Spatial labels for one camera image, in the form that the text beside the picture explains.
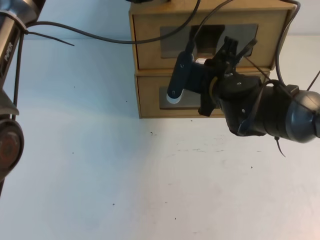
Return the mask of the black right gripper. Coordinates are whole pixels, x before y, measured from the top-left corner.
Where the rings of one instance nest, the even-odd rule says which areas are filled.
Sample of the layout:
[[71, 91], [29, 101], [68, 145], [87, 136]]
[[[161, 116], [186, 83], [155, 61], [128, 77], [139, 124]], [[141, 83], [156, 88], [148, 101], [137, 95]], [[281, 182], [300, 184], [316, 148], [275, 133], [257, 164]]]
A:
[[[238, 41], [226, 36], [212, 60], [225, 63], [234, 69], [256, 44], [257, 40], [254, 38], [237, 53]], [[236, 71], [224, 74], [210, 66], [210, 63], [210, 59], [204, 64], [193, 62], [189, 75], [189, 90], [200, 94], [199, 115], [210, 117], [215, 109], [220, 109], [232, 134], [238, 137], [265, 136], [265, 133], [251, 127], [239, 132], [241, 123], [249, 117], [258, 97], [263, 83], [261, 76], [245, 75]]]

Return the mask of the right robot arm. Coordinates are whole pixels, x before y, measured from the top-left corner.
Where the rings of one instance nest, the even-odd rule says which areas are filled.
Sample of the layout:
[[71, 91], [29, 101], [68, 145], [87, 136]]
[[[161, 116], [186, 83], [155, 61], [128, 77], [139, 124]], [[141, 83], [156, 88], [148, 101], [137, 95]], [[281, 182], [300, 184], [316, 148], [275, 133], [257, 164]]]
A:
[[236, 65], [256, 43], [251, 40], [237, 53], [238, 42], [226, 37], [212, 59], [192, 63], [187, 84], [201, 96], [198, 113], [208, 117], [220, 109], [230, 132], [239, 137], [270, 135], [298, 143], [319, 137], [319, 93], [236, 72]]

